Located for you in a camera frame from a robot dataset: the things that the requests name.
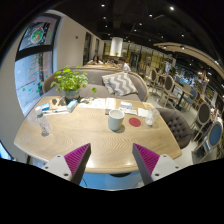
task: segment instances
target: doorway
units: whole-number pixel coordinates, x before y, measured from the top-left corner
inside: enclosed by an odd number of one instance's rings
[[[83,51],[83,65],[86,65],[87,62],[90,61],[89,59],[90,43],[91,43],[91,34],[86,33],[85,45],[84,45],[84,51]]]

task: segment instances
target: window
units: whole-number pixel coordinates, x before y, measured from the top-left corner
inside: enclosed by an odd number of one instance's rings
[[[24,116],[44,94],[44,81],[53,73],[54,38],[60,17],[44,13],[26,29],[15,61],[15,88]]]

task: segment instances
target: potted plant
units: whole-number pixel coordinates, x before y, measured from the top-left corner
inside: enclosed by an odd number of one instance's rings
[[[73,99],[79,98],[79,90],[81,87],[86,88],[86,84],[88,84],[88,78],[86,76],[86,72],[79,74],[78,71],[72,71],[68,66],[65,66],[63,71],[56,72],[55,79],[57,81],[53,81],[51,87],[57,85],[58,88],[56,90],[59,93],[64,90],[66,101],[70,102]],[[92,92],[96,93],[96,88],[92,88]]]

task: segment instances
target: striped cushion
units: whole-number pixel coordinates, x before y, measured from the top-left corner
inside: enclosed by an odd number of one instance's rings
[[[114,90],[115,96],[125,96],[130,93],[138,93],[127,73],[110,77],[108,81]]]
[[[124,72],[118,72],[118,73],[115,73],[115,74],[112,74],[112,75],[104,75],[104,76],[102,76],[103,82],[104,82],[104,84],[105,84],[105,86],[106,86],[106,88],[107,88],[107,90],[108,90],[108,92],[110,94],[113,94],[114,90],[111,88],[108,79],[110,77],[112,77],[112,76],[123,75],[123,74],[124,74]]]

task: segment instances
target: cup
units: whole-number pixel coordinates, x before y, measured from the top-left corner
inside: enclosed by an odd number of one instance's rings
[[[109,112],[108,127],[112,131],[117,131],[121,128],[125,113],[121,110],[111,110]]]
[[[145,123],[151,126],[159,115],[160,113],[157,109],[155,108],[148,109],[148,114],[145,118]]]

